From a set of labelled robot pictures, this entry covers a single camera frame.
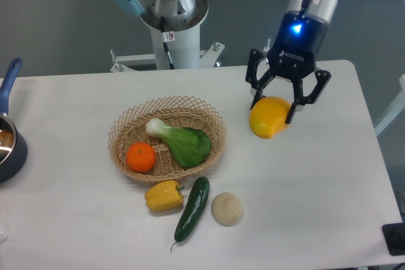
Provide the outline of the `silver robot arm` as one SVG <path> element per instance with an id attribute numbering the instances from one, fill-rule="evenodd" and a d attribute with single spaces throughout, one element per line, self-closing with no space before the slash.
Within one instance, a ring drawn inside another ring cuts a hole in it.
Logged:
<path id="1" fill-rule="evenodd" d="M 254 103 L 275 78 L 291 82 L 294 100 L 286 123 L 307 104 L 314 104 L 331 75 L 316 67 L 322 45 L 339 0 L 289 0 L 277 36 L 267 51 L 249 54 L 246 81 Z M 199 68 L 200 25 L 208 14 L 208 0 L 114 0 L 132 17 L 150 28 L 156 66 L 160 70 Z"/>

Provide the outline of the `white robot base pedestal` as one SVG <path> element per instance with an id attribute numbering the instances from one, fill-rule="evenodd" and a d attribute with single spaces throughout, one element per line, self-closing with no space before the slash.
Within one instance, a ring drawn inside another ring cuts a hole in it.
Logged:
<path id="1" fill-rule="evenodd" d="M 212 68 L 221 66 L 225 45 L 215 41 L 201 49 L 201 24 L 209 11 L 208 0 L 157 0 L 140 18 L 150 30 L 152 54 L 116 56 L 110 51 L 111 72 Z"/>

